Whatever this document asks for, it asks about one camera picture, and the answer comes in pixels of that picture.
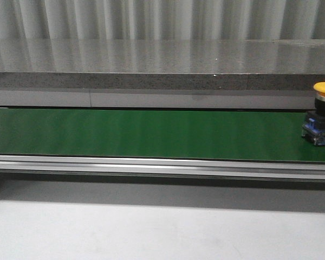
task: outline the green belt surface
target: green belt surface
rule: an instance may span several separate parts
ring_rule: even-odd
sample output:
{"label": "green belt surface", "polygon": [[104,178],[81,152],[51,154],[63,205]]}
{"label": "green belt surface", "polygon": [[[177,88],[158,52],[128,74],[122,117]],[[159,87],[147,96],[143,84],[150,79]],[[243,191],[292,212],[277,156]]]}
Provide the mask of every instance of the green belt surface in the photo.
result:
{"label": "green belt surface", "polygon": [[325,162],[304,113],[0,108],[0,154]]}

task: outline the conveyor belt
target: conveyor belt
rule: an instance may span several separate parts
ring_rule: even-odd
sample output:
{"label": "conveyor belt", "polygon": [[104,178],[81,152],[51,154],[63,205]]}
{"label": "conveyor belt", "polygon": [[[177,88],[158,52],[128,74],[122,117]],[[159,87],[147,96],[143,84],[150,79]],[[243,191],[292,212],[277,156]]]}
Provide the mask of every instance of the conveyor belt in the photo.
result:
{"label": "conveyor belt", "polygon": [[[46,162],[58,163],[53,166],[55,170],[67,171],[77,162],[74,156],[101,157],[81,159],[84,164],[78,169],[85,167],[80,171],[87,171],[89,164],[97,164],[107,168],[96,171],[123,172],[117,167],[126,160],[126,171],[135,165],[139,169],[133,172],[155,168],[148,172],[168,173],[171,167],[178,166],[184,167],[179,169],[184,174],[194,170],[207,174],[220,171],[219,167],[234,167],[217,165],[224,160],[325,164],[325,147],[315,147],[301,138],[303,118],[301,112],[0,108],[0,161],[20,161],[25,166],[40,163],[40,168],[27,167],[30,170],[47,170]],[[3,155],[25,155],[25,159]],[[31,155],[43,155],[44,159],[27,159],[33,158]],[[45,155],[68,159],[55,161]],[[96,161],[104,158],[112,161]],[[153,161],[147,163],[143,158]],[[243,167],[252,172],[259,166]],[[299,174],[307,169],[293,168]],[[318,169],[309,168],[309,173]]]}

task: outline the gray stone countertop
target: gray stone countertop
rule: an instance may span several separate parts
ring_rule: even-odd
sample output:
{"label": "gray stone countertop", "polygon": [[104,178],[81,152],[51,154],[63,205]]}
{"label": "gray stone countertop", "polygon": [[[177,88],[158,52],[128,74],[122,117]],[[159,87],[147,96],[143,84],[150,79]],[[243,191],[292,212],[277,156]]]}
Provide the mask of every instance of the gray stone countertop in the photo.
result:
{"label": "gray stone countertop", "polygon": [[325,40],[0,40],[0,89],[307,90]]}

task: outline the aluminum frame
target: aluminum frame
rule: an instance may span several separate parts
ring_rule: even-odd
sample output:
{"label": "aluminum frame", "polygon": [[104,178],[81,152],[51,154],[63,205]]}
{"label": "aluminum frame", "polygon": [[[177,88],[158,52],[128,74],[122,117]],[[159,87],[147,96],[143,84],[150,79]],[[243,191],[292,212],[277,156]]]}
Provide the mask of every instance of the aluminum frame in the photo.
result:
{"label": "aluminum frame", "polygon": [[325,180],[325,164],[154,158],[0,155],[0,172]]}

